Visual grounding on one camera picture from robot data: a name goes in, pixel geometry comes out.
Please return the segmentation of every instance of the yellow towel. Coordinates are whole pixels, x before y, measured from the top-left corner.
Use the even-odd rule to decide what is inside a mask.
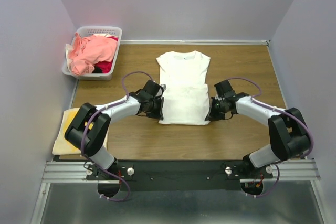
[[[54,155],[67,155],[67,154],[80,154],[80,150],[70,144],[64,138],[65,131],[69,127],[71,121],[74,119],[77,114],[79,108],[66,110],[63,112],[63,120],[61,124],[61,128],[59,130],[58,136],[55,140],[54,147],[52,149],[52,154]],[[107,137],[109,135],[109,131],[107,131],[103,145],[107,147]]]

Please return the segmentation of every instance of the wooden table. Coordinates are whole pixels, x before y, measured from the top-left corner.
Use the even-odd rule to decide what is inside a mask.
[[[216,94],[214,84],[230,77],[245,77],[263,88],[260,101],[284,107],[267,48],[261,45],[121,45],[112,80],[79,81],[73,107],[85,102],[98,105],[120,99],[124,96],[121,78],[132,71],[145,71],[159,81],[156,57],[168,51],[193,50],[211,57],[206,77],[210,96]],[[136,91],[147,79],[143,74],[134,74],[125,84],[129,91]],[[236,92],[258,91],[245,81],[230,82]],[[108,150],[118,159],[241,159],[269,143],[268,129],[243,115],[207,126],[157,122],[129,116],[113,124],[109,129]],[[78,159],[79,155],[60,158]]]

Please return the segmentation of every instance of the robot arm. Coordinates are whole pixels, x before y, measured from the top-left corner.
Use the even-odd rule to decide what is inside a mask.
[[[238,168],[239,173],[248,173],[271,163],[288,160],[310,148],[306,130],[295,120],[280,113],[287,112],[305,124],[298,109],[277,109],[280,112],[267,109],[265,107],[269,105],[256,101],[246,93],[236,94],[228,80],[216,84],[215,88],[217,96],[212,98],[208,120],[225,119],[225,113],[231,112],[246,115],[269,128],[270,144],[246,155]]]
[[[132,92],[118,101],[98,106],[85,103],[66,130],[65,139],[80,149],[88,120],[94,113],[102,110],[89,126],[90,131],[86,135],[84,155],[103,169],[112,169],[111,166],[116,159],[103,146],[109,125],[126,116],[137,115],[141,112],[149,118],[162,119],[163,98],[161,96],[163,91],[163,86],[149,80],[143,89]]]

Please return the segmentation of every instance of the pink cloth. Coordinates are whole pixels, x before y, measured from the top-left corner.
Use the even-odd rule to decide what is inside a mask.
[[[118,37],[115,37],[115,36],[111,36],[111,37],[107,37],[107,38],[114,39],[115,41],[118,41]],[[108,73],[108,72],[110,72],[110,70],[112,68],[112,61],[111,62],[101,61],[101,62],[95,64],[95,66],[100,68],[102,73]]]
[[[72,73],[80,76],[85,73],[92,73],[96,63],[100,61],[111,62],[113,60],[117,41],[114,39],[95,36],[81,38],[75,33],[74,49],[69,55],[72,60]]]

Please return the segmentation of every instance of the white plastic basket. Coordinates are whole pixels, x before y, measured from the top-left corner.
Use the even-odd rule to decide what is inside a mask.
[[[69,71],[67,67],[67,60],[65,59],[62,67],[63,74],[66,74],[67,76],[73,76],[79,80],[103,80],[103,81],[111,80],[114,67],[116,66],[115,62],[118,56],[122,30],[119,27],[113,27],[113,26],[82,26],[78,28],[77,33],[79,34],[80,37],[88,37],[94,34],[111,34],[113,36],[118,37],[118,44],[116,52],[114,54],[112,68],[108,73],[87,73],[82,76],[77,76]]]

